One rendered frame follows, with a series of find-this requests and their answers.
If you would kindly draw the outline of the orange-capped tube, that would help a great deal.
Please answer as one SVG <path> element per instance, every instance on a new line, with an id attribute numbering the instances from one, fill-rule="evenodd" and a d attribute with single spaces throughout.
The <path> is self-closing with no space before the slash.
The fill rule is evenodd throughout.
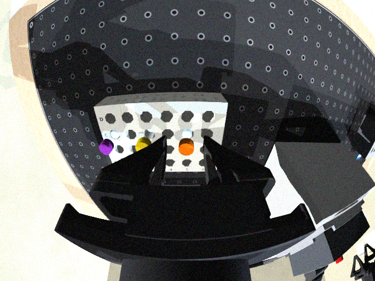
<path id="1" fill-rule="evenodd" d="M 179 152 L 184 156 L 189 156 L 194 151 L 194 142 L 192 139 L 192 130 L 185 129 L 181 132 L 181 140 L 179 141 Z"/>

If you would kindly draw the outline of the white tube rack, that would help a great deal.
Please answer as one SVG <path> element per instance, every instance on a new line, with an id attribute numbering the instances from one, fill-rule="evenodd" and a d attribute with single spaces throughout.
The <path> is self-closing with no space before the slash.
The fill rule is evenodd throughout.
<path id="1" fill-rule="evenodd" d="M 204 136 L 222 145 L 227 106 L 221 93 L 168 92 L 107 96 L 94 110 L 103 139 L 112 130 L 120 135 L 109 154 L 112 163 L 136 152 L 138 139 L 150 129 L 152 143 L 166 135 L 165 172 L 202 172 Z M 179 152 L 185 129 L 192 130 L 194 142 L 189 156 Z"/>

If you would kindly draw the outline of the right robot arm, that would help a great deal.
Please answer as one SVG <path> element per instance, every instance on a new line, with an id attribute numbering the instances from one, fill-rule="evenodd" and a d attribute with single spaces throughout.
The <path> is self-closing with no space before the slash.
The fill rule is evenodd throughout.
<path id="1" fill-rule="evenodd" d="M 304 276 L 306 278 L 305 281 L 321 281 L 322 277 L 323 277 L 323 274 L 324 274 L 325 270 L 327 269 L 327 267 L 328 267 L 328 265 L 326 265 L 322 268 L 319 268 L 317 270 L 305 273 L 304 274 Z M 370 274 L 368 276 L 364 277 L 364 280 L 365 281 L 375 281 L 375 267 L 373 268 L 373 270 L 370 272 Z"/>

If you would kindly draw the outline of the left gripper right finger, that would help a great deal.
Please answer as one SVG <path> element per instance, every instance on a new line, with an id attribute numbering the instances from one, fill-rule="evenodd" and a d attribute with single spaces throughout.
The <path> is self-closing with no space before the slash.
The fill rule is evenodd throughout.
<path id="1" fill-rule="evenodd" d="M 203 156 L 207 186 L 257 183 L 266 198 L 276 183 L 269 168 L 223 147 L 207 135 L 204 136 Z"/>

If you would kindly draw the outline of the yellow-capped white tube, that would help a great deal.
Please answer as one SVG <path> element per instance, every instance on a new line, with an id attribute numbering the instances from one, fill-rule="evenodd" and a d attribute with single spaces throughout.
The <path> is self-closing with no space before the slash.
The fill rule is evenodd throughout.
<path id="1" fill-rule="evenodd" d="M 138 139 L 136 143 L 136 151 L 139 151 L 140 149 L 147 147 L 151 144 L 152 138 L 153 138 L 154 132 L 150 129 L 146 129 L 141 138 Z"/>

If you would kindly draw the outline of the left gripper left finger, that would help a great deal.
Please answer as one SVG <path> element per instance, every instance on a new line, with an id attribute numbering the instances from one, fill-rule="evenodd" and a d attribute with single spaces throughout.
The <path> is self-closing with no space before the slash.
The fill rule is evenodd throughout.
<path id="1" fill-rule="evenodd" d="M 166 160 L 167 138 L 166 135 L 163 135 L 149 146 L 102 168 L 95 180 L 132 182 L 134 185 L 163 186 Z M 153 169 L 154 171 L 149 181 L 149 176 Z"/>

